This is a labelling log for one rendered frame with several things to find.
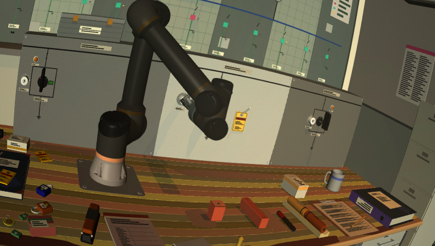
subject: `striped wooden tabletop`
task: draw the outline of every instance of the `striped wooden tabletop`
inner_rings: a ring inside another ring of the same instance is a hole
[[[0,150],[7,149],[8,135],[12,127],[0,126],[7,136],[0,140]],[[52,162],[40,163],[33,151],[45,151]],[[295,174],[308,185],[305,198],[299,200],[320,218],[330,231],[330,236],[346,236],[322,216],[308,201],[342,199],[360,214],[365,212],[349,201],[352,189],[373,188],[371,184],[350,169],[337,168],[346,173],[342,189],[330,192],[323,184],[323,177],[332,168],[259,166],[249,164],[219,163],[208,161],[180,160],[127,154],[126,164],[133,166],[142,184],[145,196],[125,196],[103,192],[85,191],[79,187],[76,159],[93,160],[95,150],[55,145],[33,141],[29,148],[30,167],[23,200],[0,197],[0,214],[16,219],[12,227],[0,225],[1,232],[17,229],[30,235],[27,223],[20,221],[22,213],[30,214],[31,207],[41,201],[53,206],[57,226],[56,239],[78,245],[85,215],[91,202],[100,205],[100,212],[147,214],[166,245],[204,237],[209,243],[234,246],[239,236],[242,245],[270,246],[276,243],[315,238],[297,218],[282,206],[289,196],[282,188],[283,175]],[[54,186],[50,195],[43,198],[36,193],[42,184]],[[251,200],[270,218],[266,228],[259,229],[242,212],[239,204],[242,197]],[[226,211],[222,221],[199,219],[205,216],[210,200],[222,200]],[[281,210],[296,227],[290,231],[276,212]],[[376,227],[381,224],[365,214]],[[97,228],[94,245],[113,245],[103,217]]]

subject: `white box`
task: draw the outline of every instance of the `white box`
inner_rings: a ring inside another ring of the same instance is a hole
[[[281,188],[295,198],[304,198],[308,187],[309,185],[293,174],[284,175],[283,183],[281,184]]]
[[[22,137],[18,135],[9,135],[8,138],[8,150],[15,150],[27,153],[30,147],[30,138]]]

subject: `green square marker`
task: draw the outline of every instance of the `green square marker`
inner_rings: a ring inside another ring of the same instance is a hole
[[[16,237],[16,238],[20,238],[20,237],[23,235],[21,232],[19,232],[19,231],[17,231],[17,230],[13,230],[13,231],[11,232],[11,234],[12,234],[14,237]]]
[[[26,220],[27,219],[27,214],[22,214],[20,216],[18,216],[21,220]]]

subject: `blue stripe on mug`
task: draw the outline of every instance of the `blue stripe on mug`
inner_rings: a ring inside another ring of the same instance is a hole
[[[335,180],[337,180],[337,181],[343,181],[343,178],[336,178],[336,177],[334,177],[334,176],[332,176],[332,175],[331,175],[331,178],[333,178],[333,179],[335,179]]]

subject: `mug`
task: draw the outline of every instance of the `mug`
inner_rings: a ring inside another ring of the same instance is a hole
[[[345,173],[338,169],[332,169],[332,172],[327,172],[323,182],[326,184],[326,188],[332,192],[338,192],[340,190],[341,184],[343,183]]]

